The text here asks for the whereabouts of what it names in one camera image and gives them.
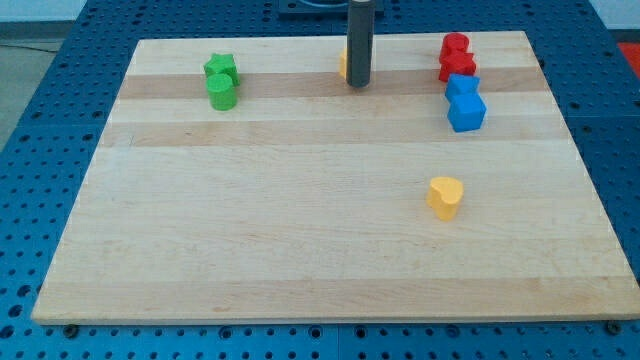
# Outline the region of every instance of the blue pegboard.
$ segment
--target blue pegboard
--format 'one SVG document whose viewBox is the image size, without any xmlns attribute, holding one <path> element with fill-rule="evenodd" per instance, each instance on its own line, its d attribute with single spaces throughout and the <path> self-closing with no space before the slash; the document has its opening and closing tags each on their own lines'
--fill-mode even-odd
<svg viewBox="0 0 640 360">
<path fill-rule="evenodd" d="M 270 0 L 89 0 L 0 155 L 0 359 L 640 359 L 640 321 L 41 327 L 29 314 L 136 43 L 344 34 Z M 640 276 L 640 82 L 586 0 L 386 0 L 376 33 L 524 30 Z"/>
</svg>

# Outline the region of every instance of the toy block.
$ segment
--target toy block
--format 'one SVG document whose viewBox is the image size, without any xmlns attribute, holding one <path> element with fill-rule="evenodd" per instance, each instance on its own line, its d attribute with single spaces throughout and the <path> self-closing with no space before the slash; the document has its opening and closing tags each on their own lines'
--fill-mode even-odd
<svg viewBox="0 0 640 360">
<path fill-rule="evenodd" d="M 226 74 L 233 81 L 233 86 L 240 85 L 238 70 L 232 54 L 211 54 L 211 59 L 204 64 L 207 77 L 214 74 Z"/>
<path fill-rule="evenodd" d="M 474 92 L 454 96 L 447 117 L 455 132 L 471 131 L 482 126 L 486 112 L 487 107 L 480 95 Z"/>
<path fill-rule="evenodd" d="M 347 79 L 347 49 L 346 48 L 343 49 L 342 52 L 340 53 L 340 64 L 339 64 L 338 73 L 345 80 Z"/>
<path fill-rule="evenodd" d="M 429 183 L 427 205 L 433 208 L 436 216 L 442 221 L 452 220 L 458 213 L 464 195 L 464 186 L 452 177 L 435 177 Z"/>
<path fill-rule="evenodd" d="M 445 35 L 442 39 L 442 48 L 440 49 L 440 64 L 447 56 L 454 52 L 467 52 L 469 49 L 469 38 L 464 34 L 451 33 Z"/>
<path fill-rule="evenodd" d="M 473 75 L 476 73 L 476 63 L 473 61 L 473 53 L 454 52 L 444 58 L 440 67 L 438 79 L 449 81 L 449 75 Z"/>
<path fill-rule="evenodd" d="M 209 76 L 207 78 L 207 92 L 209 93 L 209 103 L 216 110 L 230 110 L 238 102 L 233 80 L 227 74 Z"/>
<path fill-rule="evenodd" d="M 454 96 L 478 92 L 479 84 L 479 77 L 451 74 L 449 75 L 449 82 L 444 96 L 451 102 Z"/>
</svg>

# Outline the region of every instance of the wooden board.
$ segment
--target wooden board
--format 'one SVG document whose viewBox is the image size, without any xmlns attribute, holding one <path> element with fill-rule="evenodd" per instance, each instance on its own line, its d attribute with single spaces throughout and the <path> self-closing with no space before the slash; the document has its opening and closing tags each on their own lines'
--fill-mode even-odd
<svg viewBox="0 0 640 360">
<path fill-rule="evenodd" d="M 640 291 L 522 32 L 473 33 L 488 107 L 456 134 L 443 34 L 138 44 L 42 287 L 42 324 L 633 318 Z M 239 104 L 202 64 L 231 52 Z M 429 180 L 465 184 L 437 220 Z"/>
</svg>

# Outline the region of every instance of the green star-shaped block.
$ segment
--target green star-shaped block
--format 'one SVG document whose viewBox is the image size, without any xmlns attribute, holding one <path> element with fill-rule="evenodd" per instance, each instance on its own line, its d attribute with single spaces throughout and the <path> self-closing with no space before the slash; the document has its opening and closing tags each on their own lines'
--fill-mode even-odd
<svg viewBox="0 0 640 360">
<path fill-rule="evenodd" d="M 240 85 L 238 70 L 232 54 L 211 54 L 211 60 L 204 64 L 204 73 L 207 77 L 214 74 L 226 74 L 233 81 L 233 86 Z"/>
</svg>

